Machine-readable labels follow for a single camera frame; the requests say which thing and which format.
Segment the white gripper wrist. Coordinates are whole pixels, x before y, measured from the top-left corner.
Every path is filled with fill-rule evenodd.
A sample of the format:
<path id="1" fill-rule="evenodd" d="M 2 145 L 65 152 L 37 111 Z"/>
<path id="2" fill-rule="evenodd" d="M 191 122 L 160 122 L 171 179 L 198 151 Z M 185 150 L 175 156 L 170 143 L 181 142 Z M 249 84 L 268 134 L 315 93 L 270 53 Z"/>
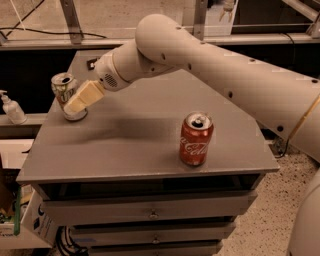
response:
<path id="1" fill-rule="evenodd" d="M 63 110 L 69 115 L 75 115 L 104 97 L 104 88 L 116 92 L 129 86 L 118 73 L 114 64 L 112 51 L 102 55 L 96 62 L 94 71 L 99 81 L 86 80 L 76 93 L 68 100 Z"/>

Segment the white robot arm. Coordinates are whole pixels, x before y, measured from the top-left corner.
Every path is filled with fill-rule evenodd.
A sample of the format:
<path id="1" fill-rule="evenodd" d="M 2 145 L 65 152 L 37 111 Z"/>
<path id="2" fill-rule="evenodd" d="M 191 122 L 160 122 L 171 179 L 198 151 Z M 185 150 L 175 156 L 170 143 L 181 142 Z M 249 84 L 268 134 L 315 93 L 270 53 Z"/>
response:
<path id="1" fill-rule="evenodd" d="M 320 81 L 205 43 L 162 14 L 144 17 L 135 37 L 104 54 L 95 78 L 63 110 L 76 114 L 104 92 L 183 69 L 298 150 L 320 162 Z"/>

